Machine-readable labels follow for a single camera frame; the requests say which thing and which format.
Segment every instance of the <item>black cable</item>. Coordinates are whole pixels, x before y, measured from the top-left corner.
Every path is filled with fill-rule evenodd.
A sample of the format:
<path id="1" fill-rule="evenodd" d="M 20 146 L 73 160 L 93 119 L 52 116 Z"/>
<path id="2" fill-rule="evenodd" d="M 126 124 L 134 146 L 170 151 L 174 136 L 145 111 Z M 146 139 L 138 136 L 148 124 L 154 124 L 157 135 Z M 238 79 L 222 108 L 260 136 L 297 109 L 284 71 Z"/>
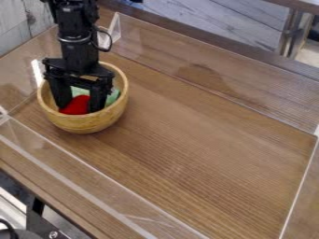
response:
<path id="1" fill-rule="evenodd" d="M 12 228 L 10 224 L 5 220 L 2 220 L 1 218 L 0 218 L 0 223 L 2 223 L 8 228 L 9 238 L 10 239 L 18 239 L 18 236 L 17 236 L 17 234 L 14 232 L 14 229 Z"/>

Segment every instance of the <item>wooden table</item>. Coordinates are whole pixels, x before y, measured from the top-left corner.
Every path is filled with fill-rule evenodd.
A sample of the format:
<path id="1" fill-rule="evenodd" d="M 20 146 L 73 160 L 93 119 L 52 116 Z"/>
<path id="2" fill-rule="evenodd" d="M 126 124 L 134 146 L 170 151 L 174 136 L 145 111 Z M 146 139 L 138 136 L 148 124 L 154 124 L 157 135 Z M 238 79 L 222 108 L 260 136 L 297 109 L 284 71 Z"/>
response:
<path id="1" fill-rule="evenodd" d="M 281 5 L 284 7 L 319 14 L 319 1 L 317 0 L 265 0 L 269 3 Z"/>
<path id="2" fill-rule="evenodd" d="M 316 233 L 316 210 L 291 206 L 316 178 L 300 184 L 316 163 L 317 82 L 121 15 L 101 58 L 129 78 L 128 108 L 109 129 L 74 135 L 33 95 L 36 60 L 57 54 L 50 29 L 0 60 L 0 168 L 92 236 Z"/>

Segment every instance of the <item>white wall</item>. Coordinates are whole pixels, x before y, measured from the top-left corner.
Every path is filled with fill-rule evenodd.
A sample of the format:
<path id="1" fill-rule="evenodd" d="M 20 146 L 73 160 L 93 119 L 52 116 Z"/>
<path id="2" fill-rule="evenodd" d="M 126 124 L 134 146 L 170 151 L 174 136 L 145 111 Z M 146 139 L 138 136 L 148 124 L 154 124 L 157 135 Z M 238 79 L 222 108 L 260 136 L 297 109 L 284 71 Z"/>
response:
<path id="1" fill-rule="evenodd" d="M 40 0 L 0 0 L 0 56 L 52 25 Z"/>

